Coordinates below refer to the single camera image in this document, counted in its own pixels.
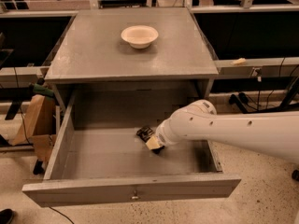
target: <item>white robotic arm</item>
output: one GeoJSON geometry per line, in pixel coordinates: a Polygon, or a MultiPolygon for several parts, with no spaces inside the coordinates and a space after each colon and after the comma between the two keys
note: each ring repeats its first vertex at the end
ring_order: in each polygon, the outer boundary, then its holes
{"type": "Polygon", "coordinates": [[[160,145],[211,140],[299,163],[299,112],[217,115],[199,100],[172,114],[156,130],[160,145]]]}

